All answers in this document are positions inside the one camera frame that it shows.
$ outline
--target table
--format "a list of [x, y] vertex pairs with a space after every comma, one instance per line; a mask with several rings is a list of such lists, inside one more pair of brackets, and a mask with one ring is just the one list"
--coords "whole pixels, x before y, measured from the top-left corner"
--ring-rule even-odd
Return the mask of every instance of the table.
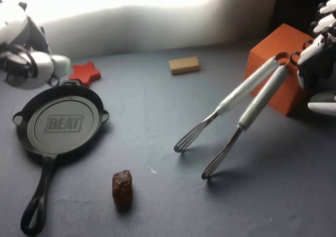
[[[201, 174], [253, 99], [212, 122], [184, 154], [173, 147], [244, 79], [256, 42], [88, 58], [91, 85], [110, 119], [76, 161], [61, 161], [39, 236], [335, 236], [336, 121], [299, 108], [266, 107], [209, 181]], [[168, 61], [197, 56], [199, 73], [171, 76]], [[0, 84], [0, 236], [24, 236], [20, 219], [41, 165], [22, 149], [12, 123], [47, 89]], [[113, 204], [114, 173], [133, 175], [131, 210]]]

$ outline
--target red star-shaped block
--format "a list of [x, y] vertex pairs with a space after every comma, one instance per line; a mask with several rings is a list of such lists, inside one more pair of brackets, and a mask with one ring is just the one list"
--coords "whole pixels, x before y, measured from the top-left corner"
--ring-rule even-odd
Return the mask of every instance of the red star-shaped block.
[[81, 85], [90, 87], [93, 81], [101, 78], [100, 71], [98, 71], [93, 62], [90, 61], [84, 65], [73, 65], [73, 73], [70, 75], [70, 80], [78, 80]]

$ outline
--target metal tongs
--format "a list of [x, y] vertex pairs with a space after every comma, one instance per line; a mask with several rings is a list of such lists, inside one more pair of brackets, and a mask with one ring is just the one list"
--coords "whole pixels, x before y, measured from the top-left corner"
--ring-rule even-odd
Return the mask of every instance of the metal tongs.
[[[281, 63], [280, 60], [286, 58], [286, 63]], [[254, 88], [256, 88], [265, 78], [272, 72], [273, 75], [269, 78], [258, 95], [253, 99], [247, 107], [243, 115], [240, 117], [237, 131], [227, 143], [225, 148], [211, 161], [208, 167], [202, 174], [202, 179], [208, 179], [216, 170], [219, 164], [227, 156], [228, 152], [243, 131], [246, 131], [254, 120], [258, 117], [268, 101], [281, 86], [287, 77], [286, 66], [289, 63], [289, 54], [280, 52], [276, 56], [271, 57], [263, 65], [261, 65], [254, 73], [252, 73], [243, 83], [234, 89], [215, 109], [215, 111], [203, 120], [200, 124], [190, 130], [174, 147], [176, 152], [183, 152], [187, 147], [200, 135], [202, 130], [208, 126], [218, 115], [230, 111], [239, 104]]]

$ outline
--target frying pan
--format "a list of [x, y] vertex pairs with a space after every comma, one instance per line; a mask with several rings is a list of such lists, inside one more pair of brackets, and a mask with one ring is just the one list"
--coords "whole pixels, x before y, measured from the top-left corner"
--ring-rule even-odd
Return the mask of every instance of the frying pan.
[[[21, 230], [36, 235], [44, 227], [48, 187], [55, 160], [81, 148], [109, 119], [99, 96], [76, 80], [45, 90], [13, 117], [23, 147], [42, 156], [42, 174], [37, 189], [21, 218]], [[36, 212], [36, 223], [30, 226]]]

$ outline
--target brown rock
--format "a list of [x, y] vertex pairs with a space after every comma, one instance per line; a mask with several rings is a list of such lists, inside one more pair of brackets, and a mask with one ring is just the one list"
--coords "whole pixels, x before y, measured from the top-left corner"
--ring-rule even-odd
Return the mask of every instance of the brown rock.
[[133, 200], [132, 175], [129, 170], [123, 170], [113, 175], [112, 196], [116, 205], [130, 204]]

